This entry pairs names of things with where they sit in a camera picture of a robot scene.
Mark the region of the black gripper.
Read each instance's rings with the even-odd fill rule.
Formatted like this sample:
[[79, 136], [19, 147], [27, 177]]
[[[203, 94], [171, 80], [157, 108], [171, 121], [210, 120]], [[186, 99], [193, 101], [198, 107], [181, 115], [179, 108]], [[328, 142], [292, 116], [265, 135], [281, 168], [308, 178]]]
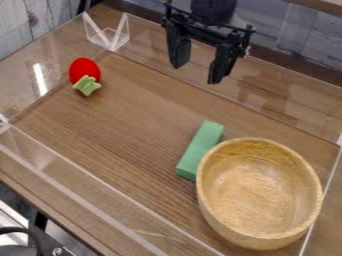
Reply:
[[167, 32], [170, 63], [179, 69], [191, 55], [191, 39], [217, 47], [209, 84], [230, 75], [238, 57], [246, 57], [255, 26], [237, 14], [237, 2], [165, 2], [162, 25]]

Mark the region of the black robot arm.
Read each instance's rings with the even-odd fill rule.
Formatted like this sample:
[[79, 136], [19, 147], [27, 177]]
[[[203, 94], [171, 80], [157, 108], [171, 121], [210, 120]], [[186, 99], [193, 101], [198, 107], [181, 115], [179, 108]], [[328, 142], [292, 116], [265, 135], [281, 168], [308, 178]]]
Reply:
[[190, 62], [193, 41], [215, 48], [209, 84], [231, 74], [237, 60], [246, 58], [255, 26], [235, 14], [238, 0], [166, 0], [162, 27], [166, 29], [169, 59], [179, 69]]

